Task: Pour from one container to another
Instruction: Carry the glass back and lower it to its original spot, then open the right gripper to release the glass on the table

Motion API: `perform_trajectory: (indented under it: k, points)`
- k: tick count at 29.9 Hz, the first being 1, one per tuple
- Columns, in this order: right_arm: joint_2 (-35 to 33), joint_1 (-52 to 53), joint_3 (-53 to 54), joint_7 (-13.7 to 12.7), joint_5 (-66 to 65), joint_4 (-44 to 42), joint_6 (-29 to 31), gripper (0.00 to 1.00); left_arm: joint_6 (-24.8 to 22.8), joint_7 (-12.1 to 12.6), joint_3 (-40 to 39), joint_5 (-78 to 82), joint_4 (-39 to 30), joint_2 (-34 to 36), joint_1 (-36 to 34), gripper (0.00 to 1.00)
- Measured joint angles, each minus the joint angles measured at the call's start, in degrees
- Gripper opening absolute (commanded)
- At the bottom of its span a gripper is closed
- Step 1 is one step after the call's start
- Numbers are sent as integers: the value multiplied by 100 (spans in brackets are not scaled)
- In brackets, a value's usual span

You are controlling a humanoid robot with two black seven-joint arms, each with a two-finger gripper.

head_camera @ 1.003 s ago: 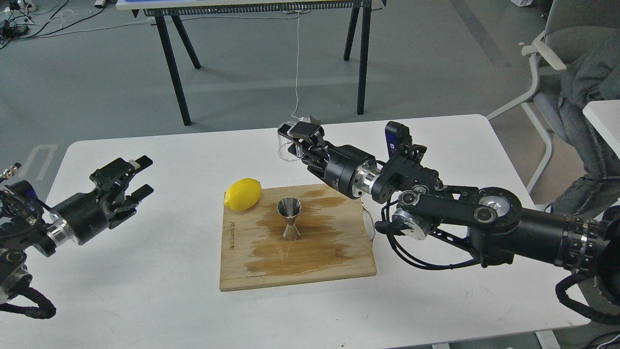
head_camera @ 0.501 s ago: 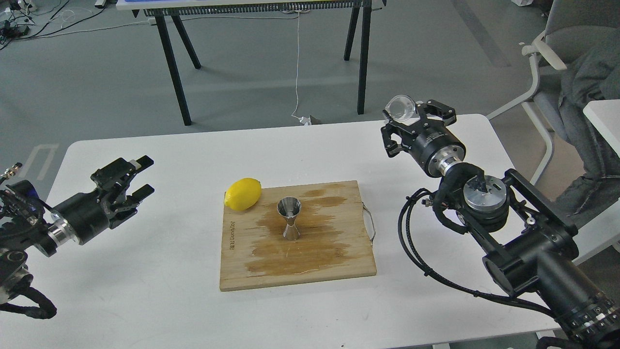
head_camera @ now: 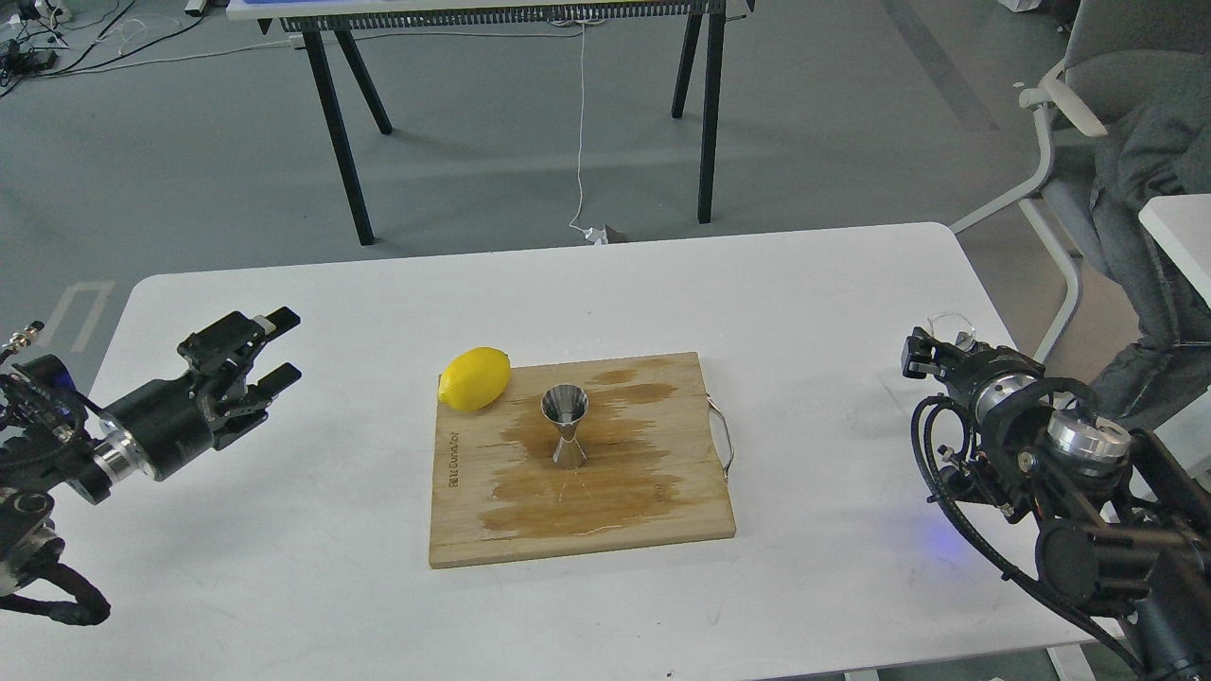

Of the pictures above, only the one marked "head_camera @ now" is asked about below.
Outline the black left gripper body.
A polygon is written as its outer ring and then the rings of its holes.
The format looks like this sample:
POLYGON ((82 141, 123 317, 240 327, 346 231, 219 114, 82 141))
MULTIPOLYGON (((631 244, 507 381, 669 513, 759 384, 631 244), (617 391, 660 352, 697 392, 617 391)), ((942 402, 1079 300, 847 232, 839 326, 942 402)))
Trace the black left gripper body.
POLYGON ((225 424, 218 414, 224 397, 237 388, 207 380, 195 387, 186 374, 153 379, 101 410, 105 433, 122 431, 134 443, 139 468, 156 481, 174 475, 201 454, 226 447, 225 424))

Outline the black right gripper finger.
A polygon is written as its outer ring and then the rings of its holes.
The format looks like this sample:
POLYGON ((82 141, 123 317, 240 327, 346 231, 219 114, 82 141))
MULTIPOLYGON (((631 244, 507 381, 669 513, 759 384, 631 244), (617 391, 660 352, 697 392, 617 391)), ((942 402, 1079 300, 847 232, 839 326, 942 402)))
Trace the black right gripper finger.
POLYGON ((952 343, 942 338, 934 338, 934 361, 939 365, 959 365, 976 354, 987 351, 991 347, 985 340, 978 340, 972 330, 960 330, 952 343))
POLYGON ((923 380, 926 376, 934 376, 939 382, 945 382, 949 378, 951 367, 951 343, 939 340, 922 327, 914 327, 905 337, 901 355, 903 378, 923 380))

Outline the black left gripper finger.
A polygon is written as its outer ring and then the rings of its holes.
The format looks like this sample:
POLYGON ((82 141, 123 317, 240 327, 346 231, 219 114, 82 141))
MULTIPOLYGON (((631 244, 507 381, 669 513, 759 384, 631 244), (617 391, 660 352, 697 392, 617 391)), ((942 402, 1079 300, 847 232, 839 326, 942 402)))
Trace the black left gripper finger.
POLYGON ((242 389, 242 393, 220 397, 211 410, 212 447, 224 450, 260 427, 268 418, 269 405, 300 378, 302 372, 294 365, 285 364, 264 374, 256 384, 248 385, 243 378, 237 380, 234 388, 242 389))
POLYGON ((248 372, 270 340, 294 330, 299 316, 289 307, 248 317, 229 313, 186 336, 177 351, 186 361, 194 393, 248 393, 248 372))

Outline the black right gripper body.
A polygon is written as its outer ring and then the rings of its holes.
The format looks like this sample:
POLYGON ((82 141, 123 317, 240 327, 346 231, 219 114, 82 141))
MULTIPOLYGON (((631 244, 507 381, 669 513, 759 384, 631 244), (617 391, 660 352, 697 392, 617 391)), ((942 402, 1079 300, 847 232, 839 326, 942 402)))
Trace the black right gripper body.
POLYGON ((975 345, 957 353, 946 370, 946 389, 972 420, 981 424, 1005 397, 1041 380, 1045 367, 1008 347, 975 345))

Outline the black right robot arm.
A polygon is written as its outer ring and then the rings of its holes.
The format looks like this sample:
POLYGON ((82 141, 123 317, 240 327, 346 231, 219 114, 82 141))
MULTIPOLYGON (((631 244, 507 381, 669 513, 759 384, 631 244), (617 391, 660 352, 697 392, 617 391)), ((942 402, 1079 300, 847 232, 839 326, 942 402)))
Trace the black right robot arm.
POLYGON ((912 330, 903 376, 945 387, 911 418, 929 500, 1004 580, 1141 680, 1209 677, 1209 492, 1154 433, 965 333, 912 330))

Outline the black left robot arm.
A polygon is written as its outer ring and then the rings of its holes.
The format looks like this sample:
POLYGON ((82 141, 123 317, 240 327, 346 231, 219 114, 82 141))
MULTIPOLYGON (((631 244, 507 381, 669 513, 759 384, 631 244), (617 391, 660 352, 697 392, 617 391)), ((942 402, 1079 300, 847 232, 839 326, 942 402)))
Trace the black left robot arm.
POLYGON ((99 504, 133 471, 163 481, 260 427, 300 371, 285 364, 258 383, 247 376, 264 347, 299 322, 289 307, 229 313, 182 340, 185 374, 148 382, 107 407, 78 391, 56 355, 15 362, 44 324, 16 333, 2 347, 2 608, 67 625, 107 620, 109 601, 61 561, 52 490, 69 483, 99 504))

